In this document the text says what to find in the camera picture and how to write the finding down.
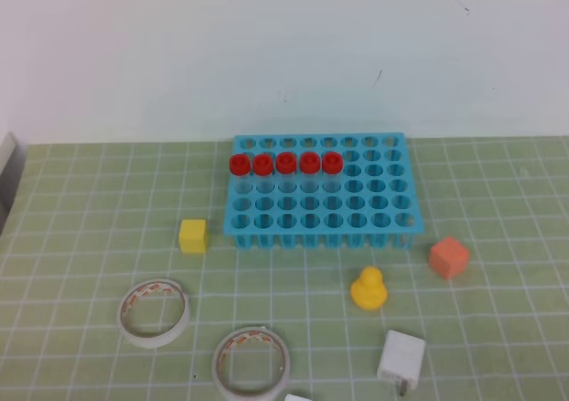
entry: rubber duck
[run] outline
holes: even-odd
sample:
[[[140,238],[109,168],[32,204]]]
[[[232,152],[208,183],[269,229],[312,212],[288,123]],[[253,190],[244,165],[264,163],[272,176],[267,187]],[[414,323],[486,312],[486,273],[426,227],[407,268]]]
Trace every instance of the rubber duck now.
[[[383,274],[373,266],[362,270],[349,292],[354,303],[365,310],[381,308],[388,299],[388,289],[383,284]]]

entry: yellow block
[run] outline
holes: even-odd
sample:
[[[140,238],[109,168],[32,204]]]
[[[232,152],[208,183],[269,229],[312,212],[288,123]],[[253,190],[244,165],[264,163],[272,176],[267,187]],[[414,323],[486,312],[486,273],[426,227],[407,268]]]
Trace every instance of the yellow block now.
[[[205,220],[181,221],[179,240],[182,253],[205,253],[207,249]]]

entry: orange cube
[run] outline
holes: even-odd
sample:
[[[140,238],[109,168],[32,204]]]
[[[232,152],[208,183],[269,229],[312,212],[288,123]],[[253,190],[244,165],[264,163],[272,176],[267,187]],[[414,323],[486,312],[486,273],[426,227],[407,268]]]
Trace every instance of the orange cube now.
[[[429,265],[444,279],[456,277],[469,265],[469,250],[453,237],[447,237],[430,249]]]

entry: red cap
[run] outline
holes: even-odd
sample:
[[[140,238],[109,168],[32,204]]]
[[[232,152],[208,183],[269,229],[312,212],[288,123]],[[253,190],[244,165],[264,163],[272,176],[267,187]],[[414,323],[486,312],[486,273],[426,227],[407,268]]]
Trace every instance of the red cap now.
[[[326,174],[338,174],[342,165],[343,161],[338,152],[326,152],[322,158],[322,170]]]
[[[296,156],[293,152],[282,152],[276,156],[276,170],[281,174],[296,172]]]
[[[258,176],[269,176],[273,173],[273,157],[269,154],[257,155],[252,160],[252,170]]]
[[[251,172],[251,163],[246,154],[235,154],[229,159],[229,170],[236,176],[245,176]]]
[[[305,152],[301,156],[301,171],[315,174],[320,171],[320,156],[315,152]]]

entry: double-sided tape roll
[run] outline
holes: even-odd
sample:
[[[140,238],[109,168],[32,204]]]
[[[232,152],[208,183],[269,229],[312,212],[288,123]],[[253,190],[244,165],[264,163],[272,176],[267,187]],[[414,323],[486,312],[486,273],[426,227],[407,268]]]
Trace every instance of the double-sided tape roll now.
[[[126,324],[126,318],[128,317],[128,311],[138,299],[157,291],[162,291],[166,293],[177,293],[183,302],[184,311],[181,314],[180,320],[170,329],[164,333],[150,335],[150,336],[140,336],[136,333],[131,333]],[[174,341],[184,332],[189,323],[189,301],[188,296],[183,292],[180,285],[175,281],[170,279],[150,279],[144,281],[138,285],[135,285],[130,292],[128,292],[120,304],[118,305],[118,311],[116,313],[116,324],[121,334],[133,345],[154,349],[160,348],[161,346],[167,345],[168,343]]]
[[[267,390],[253,394],[251,392],[238,392],[231,389],[223,380],[221,368],[228,359],[229,352],[250,339],[270,343],[278,350],[284,360],[283,372],[280,379]],[[265,327],[246,327],[236,330],[228,335],[215,350],[212,362],[212,376],[215,386],[228,401],[273,401],[288,384],[291,373],[291,358],[283,340]]]

